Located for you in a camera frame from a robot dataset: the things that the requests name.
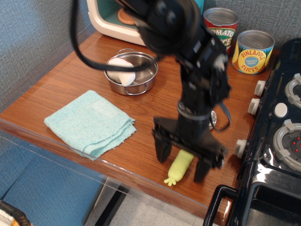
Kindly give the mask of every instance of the blue towel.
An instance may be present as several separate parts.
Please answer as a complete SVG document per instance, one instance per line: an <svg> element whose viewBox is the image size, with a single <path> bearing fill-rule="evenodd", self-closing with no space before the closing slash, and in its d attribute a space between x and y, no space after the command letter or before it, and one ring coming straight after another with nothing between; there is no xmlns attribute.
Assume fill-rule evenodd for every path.
<svg viewBox="0 0 301 226"><path fill-rule="evenodd" d="M75 151L98 158L136 132L134 119L89 90L44 123Z"/></svg>

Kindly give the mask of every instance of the tomato sauce can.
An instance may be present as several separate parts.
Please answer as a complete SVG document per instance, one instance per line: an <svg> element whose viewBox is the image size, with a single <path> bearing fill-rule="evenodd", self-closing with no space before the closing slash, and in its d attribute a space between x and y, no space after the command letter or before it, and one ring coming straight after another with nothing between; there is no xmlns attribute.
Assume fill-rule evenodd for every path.
<svg viewBox="0 0 301 226"><path fill-rule="evenodd" d="M265 70L275 39L267 32L249 30L240 33L232 58L233 67L246 74L258 74Z"/></svg>
<svg viewBox="0 0 301 226"><path fill-rule="evenodd" d="M227 8L209 8L203 15L205 24L219 37L229 54L239 22L238 15Z"/></svg>

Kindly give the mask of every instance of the oven door handle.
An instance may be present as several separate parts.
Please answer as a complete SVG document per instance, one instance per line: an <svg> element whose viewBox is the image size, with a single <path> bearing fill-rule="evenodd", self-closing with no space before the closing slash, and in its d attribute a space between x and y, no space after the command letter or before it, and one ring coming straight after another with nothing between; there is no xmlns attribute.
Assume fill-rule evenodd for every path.
<svg viewBox="0 0 301 226"><path fill-rule="evenodd" d="M215 192L213 194L212 200L210 202L206 217L204 219L203 226L213 225L213 221L214 221L215 215L218 211L218 208L220 206L221 200L222 200L222 198L225 198L225 197L233 200L232 207L231 207L231 209L233 209L233 207L235 205L235 201L238 197L238 190L236 190L232 187L226 186L226 185L217 186L217 188L215 189Z"/></svg>

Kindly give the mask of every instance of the black cable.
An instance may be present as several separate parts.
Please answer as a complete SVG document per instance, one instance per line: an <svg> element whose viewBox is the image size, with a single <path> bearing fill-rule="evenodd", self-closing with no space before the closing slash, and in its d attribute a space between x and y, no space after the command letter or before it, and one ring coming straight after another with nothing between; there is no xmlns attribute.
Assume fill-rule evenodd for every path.
<svg viewBox="0 0 301 226"><path fill-rule="evenodd" d="M101 71L118 71L118 72L139 72L149 68L151 65L154 65L156 62L163 59L163 56L157 55L157 57L151 61L148 61L140 66L135 66L132 68L129 67L120 67L120 66L113 66L113 65L105 65L94 62L87 57L85 57L81 51L79 50L79 45L76 39L76 22L77 22L77 13L78 13L79 2L78 0L73 0L72 9L71 9L71 22L70 22L70 36L71 42L74 48L75 53L79 57L79 59L84 62L89 67L94 69L98 69Z"/></svg>
<svg viewBox="0 0 301 226"><path fill-rule="evenodd" d="M219 102L218 104L219 104L219 106L221 107L222 111L223 111L223 112L225 113L225 115L227 116L227 118L228 118L228 124L227 124L225 127L221 128L221 129L216 128L216 127L214 126L214 123L213 123L213 120L212 120L212 116L211 116L211 115L210 115L210 123L211 123L213 129L215 129L215 130L218 131L218 132L221 132L221 131L225 130L226 128L228 128L229 125L231 124L231 114L230 114L230 111L228 110L228 108L226 107L226 105L225 105L222 101Z"/></svg>

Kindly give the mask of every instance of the stove knob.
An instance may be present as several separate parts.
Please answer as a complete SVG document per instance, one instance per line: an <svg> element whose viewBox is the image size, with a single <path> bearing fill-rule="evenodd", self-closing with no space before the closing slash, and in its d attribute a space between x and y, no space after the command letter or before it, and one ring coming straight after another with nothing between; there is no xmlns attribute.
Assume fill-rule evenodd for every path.
<svg viewBox="0 0 301 226"><path fill-rule="evenodd" d="M285 105L285 103L278 103L276 105L276 107L274 108L274 114L278 117L278 118L283 118L286 116L287 114L287 106Z"/></svg>
<svg viewBox="0 0 301 226"><path fill-rule="evenodd" d="M246 140L237 140L234 148L234 155L236 155L239 159L241 159L243 157L245 148L246 148Z"/></svg>
<svg viewBox="0 0 301 226"><path fill-rule="evenodd" d="M251 115L256 115L257 108L258 108L258 105L259 105L259 101L260 101L260 99L252 98L251 103L249 105L249 109L248 109L248 112Z"/></svg>
<svg viewBox="0 0 301 226"><path fill-rule="evenodd" d="M261 81L259 80L257 82L257 85L255 87L255 91L254 91L254 94L261 97L262 96L262 92L264 90L264 86L265 86L265 81Z"/></svg>

